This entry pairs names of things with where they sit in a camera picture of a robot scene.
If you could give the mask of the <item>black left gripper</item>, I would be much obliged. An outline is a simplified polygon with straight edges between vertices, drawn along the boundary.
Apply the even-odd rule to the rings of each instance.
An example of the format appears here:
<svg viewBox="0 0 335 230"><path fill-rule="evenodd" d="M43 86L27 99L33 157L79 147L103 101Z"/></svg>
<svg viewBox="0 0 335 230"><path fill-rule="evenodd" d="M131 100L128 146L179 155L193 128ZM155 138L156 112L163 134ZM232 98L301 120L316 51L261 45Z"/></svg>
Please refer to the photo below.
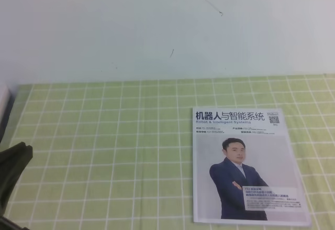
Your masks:
<svg viewBox="0 0 335 230"><path fill-rule="evenodd" d="M8 201L22 172L33 158L33 148L20 142L1 151L1 229L28 229L7 219Z"/></svg>

